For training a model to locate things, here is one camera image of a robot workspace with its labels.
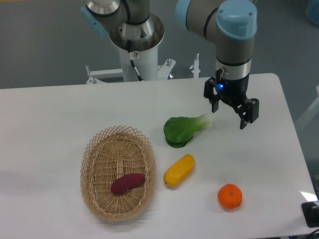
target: black object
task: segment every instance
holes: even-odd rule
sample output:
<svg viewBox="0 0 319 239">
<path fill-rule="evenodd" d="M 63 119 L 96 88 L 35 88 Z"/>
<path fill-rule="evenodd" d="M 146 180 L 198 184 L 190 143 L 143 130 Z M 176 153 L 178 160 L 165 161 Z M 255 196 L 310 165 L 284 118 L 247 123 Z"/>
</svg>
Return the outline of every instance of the black object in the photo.
<svg viewBox="0 0 319 239">
<path fill-rule="evenodd" d="M 307 202 L 302 203 L 301 208 L 303 210 L 307 226 L 310 228 L 319 227 L 319 207 L 314 202 Z"/>
<path fill-rule="evenodd" d="M 232 107 L 239 115 L 240 129 L 243 129 L 259 117 L 259 100 L 246 96 L 249 74 L 239 80 L 226 80 L 221 74 L 222 70 L 218 69 L 216 77 L 211 77 L 205 82 L 204 97 L 209 99 L 213 113 L 218 110 L 219 100 Z"/>
</svg>

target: white table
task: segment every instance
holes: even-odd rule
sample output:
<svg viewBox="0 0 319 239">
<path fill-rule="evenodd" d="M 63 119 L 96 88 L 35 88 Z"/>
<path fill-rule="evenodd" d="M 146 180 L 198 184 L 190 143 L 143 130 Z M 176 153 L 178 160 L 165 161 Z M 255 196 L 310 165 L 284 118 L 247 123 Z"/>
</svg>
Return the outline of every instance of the white table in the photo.
<svg viewBox="0 0 319 239">
<path fill-rule="evenodd" d="M 0 238 L 251 239 L 311 232 L 301 203 L 314 190 L 277 76 L 250 77 L 247 95 L 260 100 L 260 116 L 244 130 L 220 103 L 212 129 L 181 149 L 166 144 L 167 119 L 211 110 L 202 96 L 205 80 L 0 90 Z M 79 183 L 89 140 L 114 125 L 149 137 L 157 164 L 149 207 L 119 224 L 90 213 Z M 195 170 L 170 190 L 162 175 L 186 153 Z M 243 192 L 234 212 L 217 202 L 227 183 Z"/>
</svg>

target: light blue joint cap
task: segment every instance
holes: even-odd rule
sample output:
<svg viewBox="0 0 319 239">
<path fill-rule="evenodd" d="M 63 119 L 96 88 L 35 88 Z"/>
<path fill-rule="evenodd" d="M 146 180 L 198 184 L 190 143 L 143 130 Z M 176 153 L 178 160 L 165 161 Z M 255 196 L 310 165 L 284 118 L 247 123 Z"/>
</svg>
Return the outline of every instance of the light blue joint cap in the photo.
<svg viewBox="0 0 319 239">
<path fill-rule="evenodd" d="M 93 29 L 98 36 L 106 36 L 108 32 L 104 27 L 95 19 L 95 17 L 88 11 L 86 6 L 81 7 L 82 15 L 86 23 Z"/>
<path fill-rule="evenodd" d="M 175 8 L 175 17 L 179 25 L 187 29 L 187 10 L 191 0 L 178 0 Z"/>
<path fill-rule="evenodd" d="M 257 9 L 248 0 L 227 0 L 218 8 L 217 25 L 233 39 L 249 39 L 257 31 Z"/>
</svg>

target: purple sweet potato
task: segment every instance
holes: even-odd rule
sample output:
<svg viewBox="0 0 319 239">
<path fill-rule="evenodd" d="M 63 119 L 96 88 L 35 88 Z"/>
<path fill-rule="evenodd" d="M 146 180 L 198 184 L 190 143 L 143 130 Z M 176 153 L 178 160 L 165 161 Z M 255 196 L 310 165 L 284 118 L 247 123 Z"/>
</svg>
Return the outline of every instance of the purple sweet potato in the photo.
<svg viewBox="0 0 319 239">
<path fill-rule="evenodd" d="M 116 179 L 111 186 L 114 195 L 120 195 L 145 182 L 143 173 L 129 173 Z"/>
</svg>

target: black cable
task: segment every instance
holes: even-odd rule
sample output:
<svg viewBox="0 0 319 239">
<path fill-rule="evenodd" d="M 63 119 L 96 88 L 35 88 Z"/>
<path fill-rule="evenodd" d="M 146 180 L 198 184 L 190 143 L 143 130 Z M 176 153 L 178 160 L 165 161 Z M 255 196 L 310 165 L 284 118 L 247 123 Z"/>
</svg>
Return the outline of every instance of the black cable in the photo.
<svg viewBox="0 0 319 239">
<path fill-rule="evenodd" d="M 131 42 L 130 40 L 128 40 L 128 53 L 129 53 L 129 54 L 132 53 L 132 51 L 131 51 L 131 44 L 132 44 L 132 42 Z M 138 77 L 138 80 L 139 80 L 139 81 L 144 81 L 143 78 L 141 77 L 139 71 L 138 71 L 137 68 L 136 68 L 136 65 L 135 65 L 135 62 L 134 62 L 134 58 L 133 58 L 133 57 L 131 57 L 130 63 L 131 63 L 131 66 L 133 67 L 133 69 L 135 70 L 135 73 L 136 73 L 136 75 L 137 75 L 137 77 Z"/>
<path fill-rule="evenodd" d="M 314 230 L 312 233 L 308 234 L 308 236 L 306 236 L 305 239 L 313 239 L 314 238 L 314 235 L 315 233 L 319 232 L 319 229 L 317 230 Z"/>
</svg>

